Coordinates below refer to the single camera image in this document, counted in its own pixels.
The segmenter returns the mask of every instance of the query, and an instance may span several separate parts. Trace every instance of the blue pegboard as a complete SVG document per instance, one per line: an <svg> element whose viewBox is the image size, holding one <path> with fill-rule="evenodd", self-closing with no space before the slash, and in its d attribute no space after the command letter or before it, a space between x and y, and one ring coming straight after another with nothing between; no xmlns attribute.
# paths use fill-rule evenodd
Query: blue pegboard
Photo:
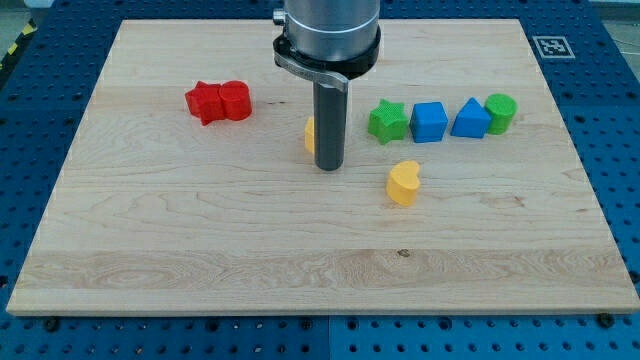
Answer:
<svg viewBox="0 0 640 360"><path fill-rule="evenodd" d="M381 5L384 18L521 21L637 282L640 85L588 2L383 0ZM281 6L274 0L54 4L0 92L0 359L640 357L639 314L599 320L593 315L56 321L8 315L9 294L122 19L264 19ZM543 58L534 36L564 37L575 58Z"/></svg>

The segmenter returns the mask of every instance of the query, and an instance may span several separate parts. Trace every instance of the wood grain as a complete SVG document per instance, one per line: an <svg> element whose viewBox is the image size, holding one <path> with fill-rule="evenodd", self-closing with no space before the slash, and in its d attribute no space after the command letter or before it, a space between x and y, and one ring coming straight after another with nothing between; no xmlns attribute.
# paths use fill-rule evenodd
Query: wood grain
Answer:
<svg viewBox="0 0 640 360"><path fill-rule="evenodd" d="M9 302L15 315L564 314L640 302L517 21L385 21L352 82L344 166L304 150L311 85L264 21L125 21ZM180 65L189 54L189 65ZM189 116L196 80L243 79L253 115ZM511 94L503 136L378 145L381 97ZM413 159L411 208L384 190Z"/></svg>

